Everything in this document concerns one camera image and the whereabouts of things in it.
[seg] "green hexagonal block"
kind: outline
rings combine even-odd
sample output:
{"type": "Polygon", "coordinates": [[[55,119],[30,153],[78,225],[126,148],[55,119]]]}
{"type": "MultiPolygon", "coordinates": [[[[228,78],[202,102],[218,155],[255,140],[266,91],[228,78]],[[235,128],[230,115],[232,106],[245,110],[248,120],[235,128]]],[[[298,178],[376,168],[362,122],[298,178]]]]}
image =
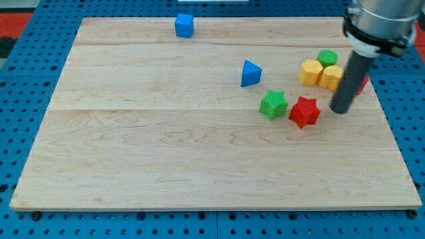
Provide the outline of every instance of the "green hexagonal block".
{"type": "Polygon", "coordinates": [[[284,116],[288,102],[285,100],[285,92],[267,90],[267,95],[261,100],[260,112],[265,114],[269,120],[284,116]]]}
{"type": "Polygon", "coordinates": [[[338,55],[332,50],[322,50],[321,52],[319,52],[317,60],[324,68],[327,68],[328,66],[333,66],[337,63],[338,55]]]}

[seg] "blue cube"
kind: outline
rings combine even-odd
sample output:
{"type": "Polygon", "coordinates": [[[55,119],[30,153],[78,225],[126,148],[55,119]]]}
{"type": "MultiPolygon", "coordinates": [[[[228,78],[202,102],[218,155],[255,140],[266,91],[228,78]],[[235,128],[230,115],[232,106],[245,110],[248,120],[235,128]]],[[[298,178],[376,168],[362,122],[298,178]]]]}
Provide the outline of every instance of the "blue cube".
{"type": "Polygon", "coordinates": [[[240,86],[250,86],[260,83],[262,69],[249,60],[245,60],[240,86]]]}
{"type": "Polygon", "coordinates": [[[175,35],[178,37],[191,38],[193,34],[193,16],[178,14],[174,22],[175,35]]]}

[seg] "yellow block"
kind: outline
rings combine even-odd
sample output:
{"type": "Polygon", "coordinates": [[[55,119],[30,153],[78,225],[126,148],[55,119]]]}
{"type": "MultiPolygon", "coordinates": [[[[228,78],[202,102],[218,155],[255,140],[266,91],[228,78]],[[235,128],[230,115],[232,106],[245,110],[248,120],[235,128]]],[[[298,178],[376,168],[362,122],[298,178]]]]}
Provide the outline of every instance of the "yellow block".
{"type": "Polygon", "coordinates": [[[298,73],[298,80],[305,85],[314,86],[319,80],[323,67],[318,60],[306,60],[298,73]]]}
{"type": "Polygon", "coordinates": [[[323,70],[319,80],[319,86],[335,91],[343,77],[344,70],[339,66],[328,66],[323,70]]]}

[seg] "wood grain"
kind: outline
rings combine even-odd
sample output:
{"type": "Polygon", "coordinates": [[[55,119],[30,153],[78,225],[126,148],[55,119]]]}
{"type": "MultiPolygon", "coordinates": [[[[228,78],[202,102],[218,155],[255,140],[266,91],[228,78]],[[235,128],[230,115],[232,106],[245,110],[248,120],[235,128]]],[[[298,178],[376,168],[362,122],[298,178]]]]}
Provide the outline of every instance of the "wood grain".
{"type": "Polygon", "coordinates": [[[373,87],[346,115],[301,85],[337,18],[84,19],[11,201],[20,211],[370,210],[422,202],[373,87]],[[263,68],[241,88],[245,59],[263,68]],[[317,98],[316,125],[258,112],[266,90],[317,98]]]}

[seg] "toy block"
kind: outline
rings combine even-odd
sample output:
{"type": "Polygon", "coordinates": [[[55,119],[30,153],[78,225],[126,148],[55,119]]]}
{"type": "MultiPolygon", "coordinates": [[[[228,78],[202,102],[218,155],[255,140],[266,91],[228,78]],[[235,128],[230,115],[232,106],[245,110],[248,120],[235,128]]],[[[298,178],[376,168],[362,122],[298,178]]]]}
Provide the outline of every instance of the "toy block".
{"type": "Polygon", "coordinates": [[[193,16],[178,14],[174,26],[177,37],[191,38],[193,34],[193,16]]]}
{"type": "Polygon", "coordinates": [[[367,82],[369,81],[369,75],[366,75],[365,78],[363,79],[363,82],[361,82],[361,86],[359,91],[357,92],[356,96],[358,96],[359,94],[361,94],[361,92],[363,91],[363,89],[365,89],[367,82]]]}
{"type": "Polygon", "coordinates": [[[336,91],[339,82],[344,75],[344,70],[339,66],[328,66],[323,70],[319,80],[319,86],[323,88],[329,88],[336,91]]]}
{"type": "Polygon", "coordinates": [[[285,92],[267,90],[267,95],[261,100],[260,112],[265,114],[269,120],[284,116],[288,102],[285,100],[285,92]]]}
{"type": "Polygon", "coordinates": [[[318,60],[306,60],[298,73],[298,80],[305,85],[314,86],[319,80],[323,67],[318,60]]]}
{"type": "Polygon", "coordinates": [[[244,68],[242,70],[242,81],[240,82],[240,86],[250,86],[253,84],[258,84],[261,78],[262,69],[256,66],[254,63],[249,60],[245,60],[244,68]]]}
{"type": "Polygon", "coordinates": [[[319,52],[317,60],[324,68],[327,68],[328,66],[333,66],[337,63],[338,55],[332,50],[322,50],[321,52],[319,52]]]}
{"type": "Polygon", "coordinates": [[[296,122],[298,127],[302,129],[308,124],[315,124],[319,114],[320,110],[316,106],[316,99],[300,96],[298,102],[291,109],[289,119],[296,122]]]}

